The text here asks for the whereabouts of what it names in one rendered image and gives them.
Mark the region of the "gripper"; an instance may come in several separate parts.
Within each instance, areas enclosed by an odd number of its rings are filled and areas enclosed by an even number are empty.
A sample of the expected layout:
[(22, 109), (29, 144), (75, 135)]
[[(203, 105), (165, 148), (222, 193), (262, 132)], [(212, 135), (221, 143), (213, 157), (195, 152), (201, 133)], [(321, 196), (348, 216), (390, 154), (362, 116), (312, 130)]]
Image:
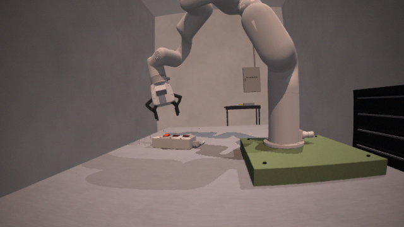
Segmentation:
[[(161, 84), (165, 84), (167, 94), (162, 95), (162, 96), (157, 96), (156, 91), (155, 91), (155, 86), (156, 85), (161, 85)], [(154, 82), (150, 86), (150, 92), (151, 92), (151, 99), (145, 104), (145, 106), (154, 113), (155, 119), (157, 119), (157, 121), (158, 121), (158, 114), (157, 114), (157, 111), (156, 111), (157, 107), (162, 107), (162, 106), (173, 104), (175, 106), (176, 115), (177, 116), (179, 115), (180, 112), (179, 112), (178, 105), (181, 102), (182, 96), (173, 93), (172, 87), (171, 87), (171, 85), (170, 85), (170, 83), (168, 81), (161, 80), (161, 81)], [(175, 97), (178, 98), (178, 102), (175, 102)], [(154, 108), (149, 106), (149, 104), (151, 102), (153, 103)]]

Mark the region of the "white power strip body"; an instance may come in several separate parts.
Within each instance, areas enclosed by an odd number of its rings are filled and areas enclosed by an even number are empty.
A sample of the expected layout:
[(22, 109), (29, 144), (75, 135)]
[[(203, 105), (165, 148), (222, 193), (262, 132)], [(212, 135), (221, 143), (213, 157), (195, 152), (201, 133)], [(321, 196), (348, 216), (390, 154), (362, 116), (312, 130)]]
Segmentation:
[(152, 138), (153, 148), (170, 148), (170, 149), (191, 149), (195, 146), (205, 143), (196, 141), (196, 136), (187, 135), (160, 135)]

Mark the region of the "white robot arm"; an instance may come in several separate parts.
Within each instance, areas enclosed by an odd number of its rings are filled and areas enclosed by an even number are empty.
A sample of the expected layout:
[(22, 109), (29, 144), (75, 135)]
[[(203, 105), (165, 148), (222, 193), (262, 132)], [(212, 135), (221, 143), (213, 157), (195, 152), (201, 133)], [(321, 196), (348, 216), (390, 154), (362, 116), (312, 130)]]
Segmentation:
[(213, 12), (213, 3), (227, 15), (240, 15), (242, 27), (268, 66), (268, 138), (265, 146), (294, 149), (313, 131), (299, 129), (299, 68), (294, 43), (275, 12), (260, 0), (181, 0), (186, 14), (177, 24), (181, 44), (176, 51), (159, 48), (147, 59), (151, 84), (170, 80), (164, 66), (180, 66), (191, 51), (193, 37)]

